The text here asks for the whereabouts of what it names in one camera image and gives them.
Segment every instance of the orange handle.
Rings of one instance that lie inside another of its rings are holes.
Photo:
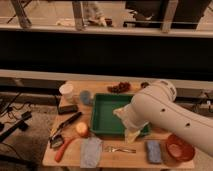
[[[70,138],[68,140],[65,140],[64,144],[58,149],[56,155],[55,155],[55,161],[56,162],[60,162],[63,154],[66,150],[66,148],[68,147],[68,145],[74,140],[75,138]]]

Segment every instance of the sponge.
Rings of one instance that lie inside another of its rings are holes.
[[[152,164],[162,163],[160,143],[157,140],[148,140],[146,147],[149,162]]]

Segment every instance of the floor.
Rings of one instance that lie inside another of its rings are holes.
[[[199,22],[197,30],[213,30],[213,1],[206,9],[204,17]],[[125,9],[125,3],[121,1],[100,2],[106,18],[113,20],[113,26],[123,27],[124,20],[133,20],[130,10]],[[39,1],[33,0],[26,8],[26,14],[37,26],[55,26],[59,20],[73,21],[72,3],[70,1]],[[0,1],[0,24],[7,23],[14,15],[14,10],[9,0]],[[18,23],[15,17],[9,24]]]

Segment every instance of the blue sponge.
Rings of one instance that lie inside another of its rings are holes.
[[[91,93],[87,90],[84,90],[80,93],[80,100],[84,105],[92,106],[93,99],[91,99]]]
[[[148,140],[146,147],[149,162],[153,164],[162,163],[160,143],[157,140]]]

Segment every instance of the fork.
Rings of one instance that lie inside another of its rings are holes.
[[[112,147],[112,146],[107,146],[107,147],[105,147],[105,151],[106,151],[106,152],[121,151],[121,152],[126,152],[126,153],[136,153],[136,150],[134,150],[134,149],[117,148],[117,147]]]

